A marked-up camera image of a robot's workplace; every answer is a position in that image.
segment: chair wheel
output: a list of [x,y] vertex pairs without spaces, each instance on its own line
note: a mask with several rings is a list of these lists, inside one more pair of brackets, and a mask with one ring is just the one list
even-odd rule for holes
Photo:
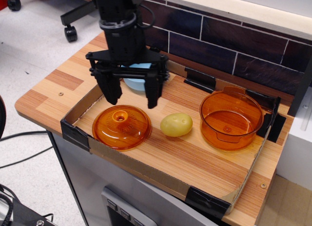
[[64,32],[68,42],[76,41],[78,39],[77,31],[74,26],[65,27]]
[[8,7],[12,11],[19,11],[21,7],[20,0],[8,0]]

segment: floor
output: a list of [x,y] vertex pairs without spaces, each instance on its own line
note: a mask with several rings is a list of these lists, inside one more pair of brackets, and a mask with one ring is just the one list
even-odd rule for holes
[[[7,110],[3,137],[43,130],[17,114],[19,97],[76,53],[101,30],[97,12],[73,25],[78,40],[68,43],[60,15],[82,0],[21,0],[22,9],[0,11],[0,95]],[[0,166],[29,157],[51,146],[46,135],[17,137],[0,143]],[[52,149],[28,161],[0,169],[0,183],[41,215],[54,213],[58,226],[84,222]],[[277,177],[258,226],[312,225],[312,193]]]

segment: white shelf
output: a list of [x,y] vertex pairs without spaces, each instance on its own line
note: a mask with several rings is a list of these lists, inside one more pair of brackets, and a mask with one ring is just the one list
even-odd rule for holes
[[259,27],[312,40],[312,18],[242,0],[167,0]]

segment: black cable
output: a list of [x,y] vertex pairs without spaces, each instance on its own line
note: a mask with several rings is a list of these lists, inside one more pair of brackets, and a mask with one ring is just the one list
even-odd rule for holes
[[5,196],[3,194],[0,194],[0,198],[5,200],[8,203],[8,205],[9,205],[8,213],[6,213],[4,221],[3,221],[2,225],[1,225],[1,226],[8,226],[9,223],[10,223],[12,212],[13,212],[13,202],[11,202],[11,200],[7,196]]
[[47,131],[31,131],[31,132],[21,132],[17,134],[13,134],[7,137],[3,137],[0,139],[0,142],[8,140],[10,138],[18,137],[18,136],[25,136],[25,135],[34,135],[34,134],[41,134],[41,133],[47,133]]
[[0,169],[5,168],[5,167],[8,167],[8,166],[15,165],[15,164],[19,164],[19,163],[24,162],[24,161],[26,161],[26,160],[29,160],[29,159],[31,159],[31,158],[33,158],[33,157],[35,157],[35,156],[39,155],[39,154],[42,154],[42,153],[44,153],[44,152],[46,152],[46,151],[48,151],[49,149],[52,149],[52,148],[53,148],[53,146],[51,146],[51,147],[49,147],[49,148],[47,148],[47,149],[45,149],[45,150],[43,150],[43,151],[41,151],[41,152],[39,152],[39,153],[37,153],[37,154],[34,154],[34,155],[32,155],[32,156],[30,156],[30,157],[28,157],[28,158],[26,158],[26,159],[23,159],[23,160],[17,161],[17,162],[12,163],[12,164],[8,164],[8,165],[0,166]]
[[2,97],[0,96],[0,139],[2,137],[6,122],[6,110]]
[[50,213],[50,214],[47,214],[47,215],[43,215],[42,217],[47,218],[48,216],[51,216],[51,222],[53,222],[53,217],[54,217],[53,213]]
[[13,197],[14,197],[16,200],[18,200],[18,201],[20,202],[19,198],[16,196],[16,194],[15,194],[12,190],[10,190],[8,187],[6,187],[6,186],[4,186],[4,185],[2,185],[2,184],[0,184],[0,186],[1,186],[3,189],[5,189],[6,191],[10,192],[10,193],[13,195]]
[[155,21],[156,21],[155,14],[154,14],[154,12],[153,12],[150,8],[146,7],[145,5],[140,4],[140,6],[143,7],[144,9],[148,10],[148,11],[152,14],[153,20],[152,20],[151,24],[148,25],[148,26],[141,26],[141,25],[138,24],[138,23],[137,23],[137,25],[138,25],[140,28],[142,28],[142,29],[148,29],[148,28],[152,27],[152,26],[155,24]]

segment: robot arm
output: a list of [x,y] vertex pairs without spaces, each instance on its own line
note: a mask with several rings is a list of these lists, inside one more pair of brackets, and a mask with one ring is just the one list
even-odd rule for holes
[[[91,64],[91,75],[95,76],[108,102],[116,104],[120,98],[120,78],[144,79],[148,108],[154,108],[161,97],[163,82],[169,77],[168,57],[146,48],[144,29],[150,26],[143,26],[138,9],[141,1],[93,0],[108,50],[90,52],[86,58]],[[151,67],[130,68],[134,63],[151,63]]]

